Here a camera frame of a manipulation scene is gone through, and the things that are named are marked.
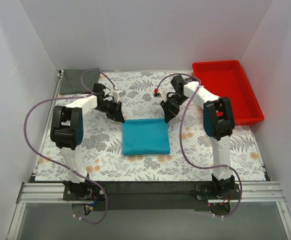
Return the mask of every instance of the glass panel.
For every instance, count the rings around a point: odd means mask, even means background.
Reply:
[[[96,211],[87,217],[97,220],[102,214]],[[195,214],[193,210],[112,210],[99,225],[73,218],[69,203],[26,205],[19,240],[83,238],[286,240],[287,235],[275,202],[242,202],[226,219]]]

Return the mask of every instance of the floral tablecloth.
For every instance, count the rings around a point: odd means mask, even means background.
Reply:
[[[126,92],[126,96],[120,99],[124,118],[163,118],[161,99],[153,97],[153,90],[163,77],[172,73],[107,73],[116,88]],[[102,76],[99,83],[112,89]],[[170,80],[161,87],[173,92]],[[66,105],[72,101],[59,100],[57,104]],[[95,181],[210,181],[211,170],[191,167],[181,154],[179,126],[185,105],[182,105],[178,116],[169,122],[170,155],[123,156],[122,123],[106,118],[105,113],[100,111],[87,113],[83,119],[82,160],[89,177]],[[212,147],[203,128],[202,110],[193,103],[186,114],[181,137],[185,153],[194,164],[204,167],[213,165]],[[256,144],[248,126],[237,126],[233,130],[230,140],[231,165],[244,181],[265,180]],[[64,163],[59,149],[50,140],[50,134],[46,136],[42,153]],[[62,181],[67,180],[68,175],[69,172],[63,167],[41,158],[35,180]]]

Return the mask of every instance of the small red object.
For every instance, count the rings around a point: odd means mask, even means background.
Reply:
[[[209,92],[230,98],[236,125],[253,125],[265,119],[239,61],[195,62],[192,69]]]

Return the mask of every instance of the gray cloth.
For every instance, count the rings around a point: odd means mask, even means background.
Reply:
[[[81,84],[81,75],[84,70],[78,69],[65,69],[63,70],[63,78],[61,81],[60,94],[88,94],[87,91]],[[83,76],[84,85],[92,90],[94,84],[99,81],[100,73],[96,71],[86,72]]]

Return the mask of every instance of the white backdrop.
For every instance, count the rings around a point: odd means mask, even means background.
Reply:
[[[20,0],[55,67],[191,69],[239,60],[271,0]]]
[[[291,1],[273,0],[241,63],[265,117],[255,137],[291,214]]]
[[[18,0],[0,0],[0,240],[6,239],[22,182],[36,156],[23,137],[28,110],[49,98],[57,70]],[[28,134],[38,148],[49,105],[33,112]]]

